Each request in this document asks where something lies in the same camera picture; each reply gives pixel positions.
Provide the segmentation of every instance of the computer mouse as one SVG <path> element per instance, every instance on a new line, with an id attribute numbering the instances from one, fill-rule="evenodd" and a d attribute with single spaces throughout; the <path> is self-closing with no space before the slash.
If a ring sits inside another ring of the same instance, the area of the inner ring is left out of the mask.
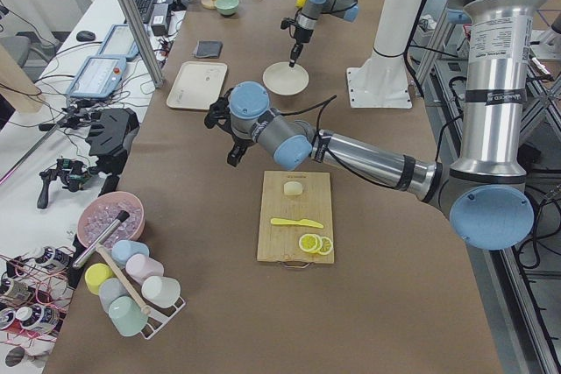
<path id="1" fill-rule="evenodd" d="M 80 31 L 76 34 L 76 39 L 78 41 L 94 41 L 96 35 L 92 31 Z"/>

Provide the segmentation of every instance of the small bowl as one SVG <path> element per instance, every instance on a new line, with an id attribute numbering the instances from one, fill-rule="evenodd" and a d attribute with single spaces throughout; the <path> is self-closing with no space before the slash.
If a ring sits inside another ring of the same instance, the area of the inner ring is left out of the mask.
<path id="1" fill-rule="evenodd" d="M 216 0 L 214 5 L 220 15 L 229 17 L 238 11 L 239 0 Z"/>
<path id="2" fill-rule="evenodd" d="M 99 216 L 99 213 L 101 212 L 100 205 L 101 207 L 105 207 L 105 206 L 111 207 L 111 205 L 118 205 L 119 203 L 127 204 L 126 206 L 127 208 L 125 209 L 122 209 L 122 207 L 119 206 L 121 210 L 129 211 L 131 210 L 131 208 L 140 210 L 140 212 L 138 213 L 138 219 L 139 219 L 138 226 L 130 234 L 127 234 L 122 230 L 115 231 L 113 234 L 111 234 L 111 236 L 107 240 L 103 242 L 103 245 L 111 249 L 113 244 L 119 240 L 134 241 L 140 237 L 142 231 L 144 230 L 144 225 L 145 225 L 144 208 L 142 207 L 142 202 L 137 196 L 131 193 L 111 192 L 111 193 L 104 194 L 103 196 L 99 196 L 97 199 L 92 201 L 80 215 L 80 219 L 78 220 L 77 236 L 78 236 L 78 240 L 84 247 L 88 247 L 92 243 L 93 239 L 98 237 L 99 234 L 101 234 L 103 231 L 103 229 L 101 229 L 97 233 L 97 235 L 92 235 L 91 233 L 90 234 L 87 233 L 87 230 L 90 229 L 86 229 L 86 226 L 90 224 L 89 219 L 97 218 Z"/>

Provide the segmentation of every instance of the white desk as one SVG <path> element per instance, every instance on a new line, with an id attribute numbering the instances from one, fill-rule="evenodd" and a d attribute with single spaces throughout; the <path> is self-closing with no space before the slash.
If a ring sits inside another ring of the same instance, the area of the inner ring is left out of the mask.
<path id="1" fill-rule="evenodd" d="M 179 28 L 184 14 L 185 12 L 174 13 L 170 33 L 175 33 Z M 75 37 L 79 31 L 92 31 L 96 34 L 96 41 L 103 41 L 111 25 L 123 22 L 124 15 L 117 0 L 95 0 L 70 33 L 67 41 L 61 46 L 60 51 L 81 44 Z M 159 38 L 150 34 L 150 39 L 153 48 L 159 48 Z M 74 75 L 86 57 L 95 54 L 98 49 L 98 44 L 90 44 L 62 53 L 49 63 L 41 76 L 48 74 Z M 55 92 L 53 89 L 56 88 L 64 93 L 71 81 L 72 79 L 68 77 L 53 77 L 39 81 L 37 86 L 45 92 Z M 146 72 L 144 62 L 139 57 L 128 64 L 123 81 L 123 90 L 129 91 L 130 95 L 123 100 L 125 104 L 116 103 L 112 107 L 129 107 L 137 113 L 138 120 L 142 122 L 146 106 L 152 96 L 153 84 Z M 64 107 L 66 103 L 66 97 L 63 95 L 44 95 L 44 100 L 57 110 Z M 49 108 L 43 106 L 41 111 L 36 114 L 16 112 L 12 116 L 11 122 L 29 126 L 49 119 L 51 119 Z M 68 132 L 85 138 L 88 131 L 89 128 L 83 128 Z M 44 134 L 44 132 L 39 132 L 36 127 L 23 128 L 11 123 L 6 124 L 0 131 L 0 174 L 6 173 Z M 60 156 L 69 159 L 78 158 L 88 163 L 85 158 L 79 156 L 83 155 L 89 159 L 91 165 L 95 164 L 96 158 L 88 156 L 89 145 L 81 138 L 74 136 L 71 138 L 77 148 L 62 133 L 54 133 L 0 186 L 0 221 L 2 222 L 0 254 L 13 258 L 39 245 L 58 247 L 70 246 L 72 243 L 82 210 L 97 197 L 103 185 L 100 177 L 92 178 L 85 190 L 76 193 L 63 190 L 59 180 L 52 182 L 47 209 L 37 209 L 37 199 L 42 188 L 39 172 L 52 166 L 57 158 Z M 4 333 L 0 333 L 0 341 L 4 340 Z M 30 352 L 39 352 L 45 346 L 44 343 L 37 343 L 30 349 Z M 0 367 L 4 367 L 4 357 L 10 349 L 11 346 L 0 343 Z M 12 368 L 11 372 L 14 374 L 37 373 L 40 372 L 40 369 L 29 363 L 22 363 Z"/>

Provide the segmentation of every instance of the blue frame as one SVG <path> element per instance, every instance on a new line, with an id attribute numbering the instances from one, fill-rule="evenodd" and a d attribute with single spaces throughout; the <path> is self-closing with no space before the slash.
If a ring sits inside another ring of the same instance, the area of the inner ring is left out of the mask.
<path id="1" fill-rule="evenodd" d="M 99 50 L 97 51 L 98 55 L 103 54 L 103 50 L 105 49 L 105 47 L 107 46 L 107 44 L 111 40 L 111 37 L 113 36 L 113 32 L 115 32 L 115 30 L 119 26 L 126 26 L 127 28 L 129 27 L 129 25 L 127 25 L 127 24 L 114 24 L 114 25 L 112 25 L 111 28 L 109 29 L 109 32 L 107 32 L 107 35 L 105 36 L 105 39 L 103 40 L 103 43 L 99 47 Z M 127 54 L 124 54 L 124 56 L 127 60 L 132 60 L 135 57 L 137 57 L 137 55 L 138 55 L 137 42 L 133 40 L 131 50 L 129 50 L 129 52 Z"/>
<path id="2" fill-rule="evenodd" d="M 100 92 L 80 92 L 74 91 L 74 87 L 76 83 L 82 77 L 82 73 L 84 69 L 88 66 L 91 60 L 118 60 L 115 68 L 119 70 L 117 74 L 113 74 L 112 77 L 108 78 L 107 81 L 103 84 L 103 88 Z M 111 95 L 111 93 L 117 88 L 121 78 L 123 77 L 123 73 L 126 70 L 126 58 L 124 56 L 113 56 L 113 55 L 96 55 L 96 56 L 89 56 L 80 67 L 80 70 L 72 80 L 72 83 L 67 89 L 66 95 L 70 98 L 95 98 L 95 99 L 105 99 Z"/>

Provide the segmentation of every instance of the small robot arm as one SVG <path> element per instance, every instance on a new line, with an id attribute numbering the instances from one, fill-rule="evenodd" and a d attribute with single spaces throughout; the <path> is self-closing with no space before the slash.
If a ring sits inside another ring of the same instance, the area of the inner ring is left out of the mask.
<path id="1" fill-rule="evenodd" d="M 288 121 L 257 82 L 238 84 L 207 115 L 245 147 L 260 144 L 295 169 L 307 157 L 343 167 L 374 184 L 408 191 L 438 208 L 468 244 L 500 250 L 534 223 L 516 162 L 532 18 L 546 0 L 449 0 L 472 20 L 462 145 L 451 165 L 423 162 L 352 138 Z"/>
<path id="2" fill-rule="evenodd" d="M 294 19 L 284 18 L 280 23 L 282 30 L 294 27 L 294 35 L 291 34 L 291 36 L 295 39 L 295 44 L 290 51 L 288 65 L 294 67 L 304 44 L 310 42 L 317 20 L 322 14 L 333 15 L 352 22 L 359 13 L 358 2 L 359 0 L 306 0 Z"/>

